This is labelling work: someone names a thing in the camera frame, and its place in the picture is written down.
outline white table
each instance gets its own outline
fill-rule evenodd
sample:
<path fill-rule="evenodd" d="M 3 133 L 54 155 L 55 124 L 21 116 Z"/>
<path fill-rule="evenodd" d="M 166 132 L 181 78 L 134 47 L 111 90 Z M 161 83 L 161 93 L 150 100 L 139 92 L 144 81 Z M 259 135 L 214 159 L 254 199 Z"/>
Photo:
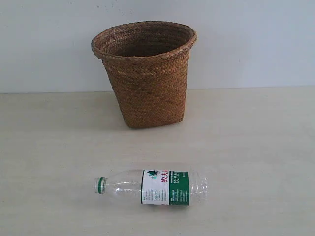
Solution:
<path fill-rule="evenodd" d="M 205 171 L 206 205 L 108 201 L 95 177 Z M 182 123 L 131 130 L 114 95 L 0 95 L 1 236 L 314 236 L 315 87 L 190 90 Z"/>

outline water bottle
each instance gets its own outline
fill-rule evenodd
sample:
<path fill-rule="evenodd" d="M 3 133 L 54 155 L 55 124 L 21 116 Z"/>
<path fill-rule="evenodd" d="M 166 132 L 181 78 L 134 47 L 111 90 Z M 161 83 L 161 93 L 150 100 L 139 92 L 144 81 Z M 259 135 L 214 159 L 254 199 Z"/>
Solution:
<path fill-rule="evenodd" d="M 95 192 L 119 201 L 193 205 L 206 201 L 207 179 L 198 172 L 130 170 L 95 179 Z"/>

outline white wall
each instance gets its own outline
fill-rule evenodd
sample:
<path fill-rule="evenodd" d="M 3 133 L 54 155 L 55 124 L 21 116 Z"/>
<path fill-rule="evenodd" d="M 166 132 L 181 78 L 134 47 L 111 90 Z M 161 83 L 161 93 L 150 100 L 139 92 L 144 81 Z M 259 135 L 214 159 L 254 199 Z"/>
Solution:
<path fill-rule="evenodd" d="M 0 92 L 111 90 L 90 42 L 143 20 L 197 31 L 191 89 L 315 85 L 315 0 L 2 0 Z"/>

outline woven basket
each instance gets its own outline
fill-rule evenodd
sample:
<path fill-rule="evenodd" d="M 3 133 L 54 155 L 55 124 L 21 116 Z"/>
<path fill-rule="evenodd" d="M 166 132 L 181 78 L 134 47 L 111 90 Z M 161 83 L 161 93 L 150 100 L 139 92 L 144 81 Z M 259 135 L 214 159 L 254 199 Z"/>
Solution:
<path fill-rule="evenodd" d="M 196 39 L 188 26 L 153 21 L 112 27 L 92 40 L 129 127 L 183 120 L 189 50 Z"/>

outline green label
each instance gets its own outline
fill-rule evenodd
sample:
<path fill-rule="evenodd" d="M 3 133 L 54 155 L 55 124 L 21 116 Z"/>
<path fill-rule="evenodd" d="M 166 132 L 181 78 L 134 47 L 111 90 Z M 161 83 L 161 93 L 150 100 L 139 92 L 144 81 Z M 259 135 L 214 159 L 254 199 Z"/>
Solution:
<path fill-rule="evenodd" d="M 188 172 L 169 172 L 169 204 L 189 205 Z"/>

